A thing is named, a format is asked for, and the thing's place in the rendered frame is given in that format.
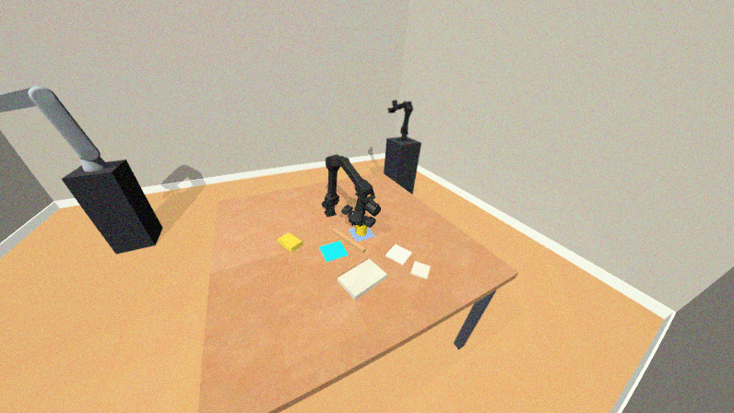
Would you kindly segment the yellow rectangular block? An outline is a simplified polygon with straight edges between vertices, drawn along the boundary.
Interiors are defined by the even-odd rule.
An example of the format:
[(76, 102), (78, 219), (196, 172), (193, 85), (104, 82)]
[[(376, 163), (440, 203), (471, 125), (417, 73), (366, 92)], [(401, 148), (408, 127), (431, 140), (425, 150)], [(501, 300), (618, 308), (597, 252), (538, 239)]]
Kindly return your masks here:
[(297, 239), (294, 235), (287, 233), (278, 239), (278, 244), (293, 253), (302, 246), (302, 241)]

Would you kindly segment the brown wooden bar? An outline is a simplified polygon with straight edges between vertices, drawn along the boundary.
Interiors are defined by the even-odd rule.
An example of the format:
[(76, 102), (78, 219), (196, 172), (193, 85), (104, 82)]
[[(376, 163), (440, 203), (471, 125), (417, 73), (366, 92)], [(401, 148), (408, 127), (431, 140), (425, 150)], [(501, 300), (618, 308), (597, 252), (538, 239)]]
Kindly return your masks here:
[(351, 246), (353, 246), (354, 248), (356, 248), (357, 250), (359, 250), (361, 253), (365, 253), (366, 252), (366, 248), (364, 248), (363, 246), (361, 246), (357, 242), (353, 241), (350, 237), (348, 237), (347, 235), (345, 235), (341, 231), (337, 230), (336, 228), (333, 229), (333, 233), (336, 234), (339, 238), (341, 238), (345, 242), (347, 242), (348, 244), (350, 244)]

